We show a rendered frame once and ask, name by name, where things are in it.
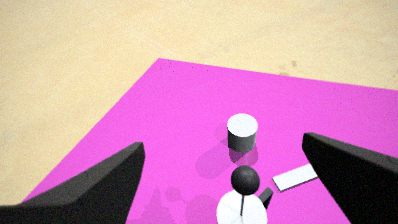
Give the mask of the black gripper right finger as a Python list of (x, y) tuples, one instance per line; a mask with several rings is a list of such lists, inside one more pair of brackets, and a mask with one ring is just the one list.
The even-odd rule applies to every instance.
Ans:
[(302, 150), (351, 224), (398, 224), (398, 158), (314, 132)]

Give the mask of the grey cylinder with white top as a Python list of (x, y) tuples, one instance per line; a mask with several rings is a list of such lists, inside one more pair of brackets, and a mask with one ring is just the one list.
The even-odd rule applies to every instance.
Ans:
[(248, 114), (235, 114), (228, 120), (228, 144), (236, 152), (248, 152), (254, 145), (257, 134), (257, 121)]

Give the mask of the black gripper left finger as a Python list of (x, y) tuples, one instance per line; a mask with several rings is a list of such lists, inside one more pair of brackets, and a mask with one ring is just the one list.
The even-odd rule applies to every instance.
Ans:
[(0, 224), (126, 224), (146, 153), (134, 142), (29, 200), (0, 206)]

